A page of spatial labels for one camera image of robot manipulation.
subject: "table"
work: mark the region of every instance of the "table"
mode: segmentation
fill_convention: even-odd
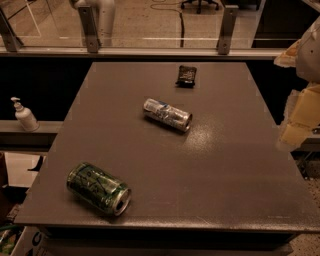
[[[197,68],[193,89],[175,84],[182,64]],[[190,131],[146,119],[149,97],[192,112]],[[274,250],[320,232],[319,209],[277,136],[244,63],[95,62],[16,223],[112,247]],[[132,189],[120,217],[66,189],[81,161]]]

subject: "white object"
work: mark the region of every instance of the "white object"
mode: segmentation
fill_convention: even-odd
[[[296,57],[297,76],[320,84],[320,17],[303,34]]]
[[[11,253],[11,256],[53,256],[53,254],[43,247],[45,240],[45,234],[40,232],[38,228],[27,226],[24,228],[19,241]]]
[[[39,128],[39,123],[32,114],[31,110],[22,106],[21,103],[18,102],[18,100],[20,100],[19,98],[12,97],[11,100],[14,102],[14,107],[16,109],[16,118],[20,121],[23,129],[25,129],[27,132],[37,130]]]
[[[37,165],[39,158],[39,155],[5,152],[8,185],[30,188],[38,172],[29,171],[29,169],[33,169]]]

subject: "chair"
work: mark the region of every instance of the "chair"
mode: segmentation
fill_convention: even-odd
[[[197,13],[200,14],[201,13],[201,2],[202,0],[186,0],[186,1],[183,1],[181,3],[181,9],[184,9],[184,4],[186,3],[192,3],[194,1],[198,1],[198,9],[197,9]],[[203,0],[203,1],[206,1],[208,4],[215,4],[216,5],[216,11],[219,10],[219,4],[213,0]]]

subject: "can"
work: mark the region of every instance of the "can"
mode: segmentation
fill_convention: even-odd
[[[180,131],[186,132],[190,129],[192,114],[162,101],[147,99],[143,104],[143,113]]]
[[[71,170],[67,188],[109,216],[123,213],[131,199],[131,190],[124,182],[87,162]]]

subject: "can label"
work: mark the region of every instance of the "can label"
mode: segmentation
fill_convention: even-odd
[[[192,114],[174,108],[165,102],[147,99],[143,104],[146,116],[168,124],[180,131],[186,132],[190,128]]]
[[[107,215],[120,215],[131,197],[131,190],[125,183],[86,162],[70,172],[67,187]]]

